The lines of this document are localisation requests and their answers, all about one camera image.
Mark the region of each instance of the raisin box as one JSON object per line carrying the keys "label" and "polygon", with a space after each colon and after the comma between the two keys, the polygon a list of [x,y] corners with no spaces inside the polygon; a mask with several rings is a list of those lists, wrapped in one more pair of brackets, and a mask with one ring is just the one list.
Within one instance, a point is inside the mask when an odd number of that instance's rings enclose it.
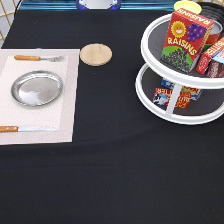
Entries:
{"label": "raisin box", "polygon": [[224,37],[208,48],[201,56],[196,71],[205,74],[209,63],[221,50],[224,49]]}
{"label": "raisin box", "polygon": [[185,9],[173,12],[161,59],[184,72],[196,65],[214,20]]}
{"label": "raisin box", "polygon": [[[156,92],[153,97],[153,103],[156,105],[169,104],[169,100],[172,94],[172,90],[156,88]],[[176,107],[187,108],[191,100],[191,94],[189,92],[180,92],[180,96],[177,99]]]}
{"label": "raisin box", "polygon": [[[165,87],[167,87],[169,89],[173,89],[175,83],[172,83],[169,80],[163,78],[161,85],[165,86]],[[191,87],[186,87],[186,86],[183,86],[181,91],[182,92],[189,92],[191,94],[191,99],[192,100],[197,100],[200,97],[201,93],[202,93],[202,89],[191,88]]]}
{"label": "raisin box", "polygon": [[224,50],[217,54],[211,61],[208,69],[210,78],[219,78],[224,75]]}

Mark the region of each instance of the metal plate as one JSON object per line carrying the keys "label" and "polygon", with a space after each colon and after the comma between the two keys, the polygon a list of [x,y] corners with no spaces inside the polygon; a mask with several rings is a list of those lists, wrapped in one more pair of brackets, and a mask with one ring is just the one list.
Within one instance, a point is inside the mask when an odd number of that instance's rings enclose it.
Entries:
{"label": "metal plate", "polygon": [[53,72],[33,71],[19,77],[12,85],[13,98],[27,106],[41,106],[56,99],[63,88],[61,78]]}

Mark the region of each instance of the can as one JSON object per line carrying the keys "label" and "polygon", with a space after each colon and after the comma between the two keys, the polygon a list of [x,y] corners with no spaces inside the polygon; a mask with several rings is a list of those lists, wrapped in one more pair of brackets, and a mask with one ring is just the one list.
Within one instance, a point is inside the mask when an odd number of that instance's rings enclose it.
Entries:
{"label": "can", "polygon": [[212,44],[216,43],[217,40],[219,39],[222,29],[223,29],[222,25],[219,22],[215,21],[215,23],[212,27],[211,33],[209,34],[208,39],[205,44],[212,45]]}
{"label": "can", "polygon": [[177,11],[180,8],[186,9],[195,14],[200,14],[201,12],[201,6],[197,4],[196,2],[178,1],[174,4],[174,11]]}

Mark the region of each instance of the black tablecloth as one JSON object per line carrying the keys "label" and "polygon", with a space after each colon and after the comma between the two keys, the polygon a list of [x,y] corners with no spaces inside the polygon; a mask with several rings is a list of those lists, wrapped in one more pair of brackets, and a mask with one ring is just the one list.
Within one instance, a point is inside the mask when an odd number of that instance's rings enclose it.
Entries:
{"label": "black tablecloth", "polygon": [[224,116],[165,121],[140,102],[140,41],[165,11],[19,11],[4,49],[81,49],[73,141],[0,147],[0,223],[223,224]]}

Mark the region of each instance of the round wooden coaster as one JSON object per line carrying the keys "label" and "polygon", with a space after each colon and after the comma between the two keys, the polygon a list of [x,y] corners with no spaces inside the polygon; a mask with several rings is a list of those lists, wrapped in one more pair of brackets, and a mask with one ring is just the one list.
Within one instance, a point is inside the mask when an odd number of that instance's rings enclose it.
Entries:
{"label": "round wooden coaster", "polygon": [[103,44],[89,44],[80,51],[80,58],[87,65],[100,66],[110,61],[112,51]]}

